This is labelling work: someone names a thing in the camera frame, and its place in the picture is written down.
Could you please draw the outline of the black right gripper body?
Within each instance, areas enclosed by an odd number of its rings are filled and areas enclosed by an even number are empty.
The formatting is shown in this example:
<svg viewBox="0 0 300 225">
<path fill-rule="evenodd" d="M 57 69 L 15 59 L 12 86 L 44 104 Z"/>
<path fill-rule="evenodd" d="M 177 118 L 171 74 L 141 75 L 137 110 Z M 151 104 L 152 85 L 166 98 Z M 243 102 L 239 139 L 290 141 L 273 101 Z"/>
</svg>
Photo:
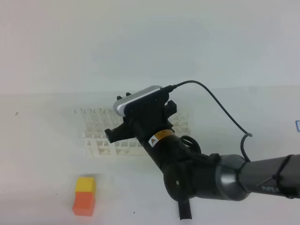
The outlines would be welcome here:
<svg viewBox="0 0 300 225">
<path fill-rule="evenodd" d="M 151 137 L 162 130 L 172 130 L 168 118 L 177 112 L 177 105 L 169 100 L 167 91 L 157 91 L 125 107 L 123 123 L 106 129 L 110 143 L 136 138 L 142 146 L 151 144 Z"/>
</svg>

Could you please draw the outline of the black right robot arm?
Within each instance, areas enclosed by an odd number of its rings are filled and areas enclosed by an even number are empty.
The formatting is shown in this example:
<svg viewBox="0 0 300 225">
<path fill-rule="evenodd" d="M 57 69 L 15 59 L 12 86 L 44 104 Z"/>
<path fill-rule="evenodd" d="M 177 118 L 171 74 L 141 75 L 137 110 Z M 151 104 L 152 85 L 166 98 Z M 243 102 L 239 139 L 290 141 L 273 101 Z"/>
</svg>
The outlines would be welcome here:
<svg viewBox="0 0 300 225">
<path fill-rule="evenodd" d="M 191 137 L 178 137 L 169 117 L 177 111 L 167 92 L 127 93 L 114 111 L 121 125 L 105 131 L 109 142 L 136 138 L 163 173 L 169 196 L 241 201 L 250 193 L 300 196 L 300 157 L 288 155 L 249 161 L 240 155 L 204 155 Z"/>
</svg>

